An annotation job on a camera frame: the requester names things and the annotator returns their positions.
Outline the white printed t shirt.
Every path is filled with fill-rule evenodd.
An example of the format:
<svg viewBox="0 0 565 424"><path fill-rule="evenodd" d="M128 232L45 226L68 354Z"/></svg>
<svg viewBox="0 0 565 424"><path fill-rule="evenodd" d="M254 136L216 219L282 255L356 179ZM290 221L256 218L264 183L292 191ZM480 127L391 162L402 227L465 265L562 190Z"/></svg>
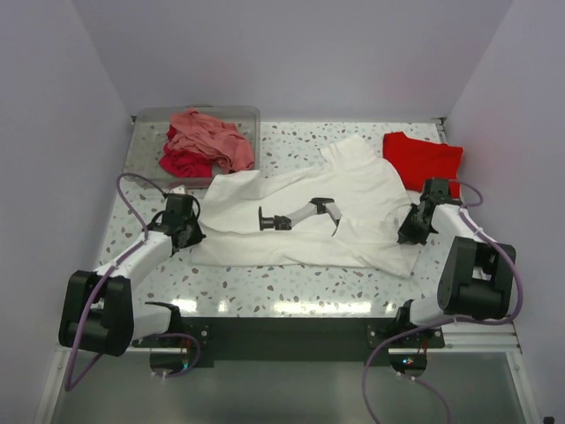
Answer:
<svg viewBox="0 0 565 424"><path fill-rule="evenodd" d="M374 268L406 278L420 254L398 243L411 201L393 165L361 137L320 151L324 163L267 178L217 176L201 201L196 264Z"/></svg>

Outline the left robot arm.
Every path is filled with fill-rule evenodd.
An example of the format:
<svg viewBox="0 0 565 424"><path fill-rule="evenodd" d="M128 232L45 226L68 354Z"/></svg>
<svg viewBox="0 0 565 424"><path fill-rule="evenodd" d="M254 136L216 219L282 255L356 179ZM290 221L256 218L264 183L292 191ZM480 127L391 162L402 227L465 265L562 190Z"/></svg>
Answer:
<svg viewBox="0 0 565 424"><path fill-rule="evenodd" d="M171 193L165 209L114 260L92 271L78 270L68 281L58 342L109 356L120 356L136 340L151 337L163 346L176 345L183 325L178 307L165 302L133 304L133 289L154 269L181 250L199 244L200 204L189 194Z"/></svg>

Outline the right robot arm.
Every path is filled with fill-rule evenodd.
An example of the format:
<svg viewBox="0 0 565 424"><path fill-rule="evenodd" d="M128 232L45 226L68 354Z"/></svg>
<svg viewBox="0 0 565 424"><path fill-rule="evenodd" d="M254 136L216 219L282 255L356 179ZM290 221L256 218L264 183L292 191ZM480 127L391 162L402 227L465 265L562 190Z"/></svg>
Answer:
<svg viewBox="0 0 565 424"><path fill-rule="evenodd" d="M397 232L400 245L424 245L432 234L451 228L453 238L436 295L409 299L387 326L386 335L405 347L425 331L451 322L500 325L519 311L523 294L516 280L516 250L499 244L471 219L469 205L452 193L453 179L430 178L418 204L411 204Z"/></svg>

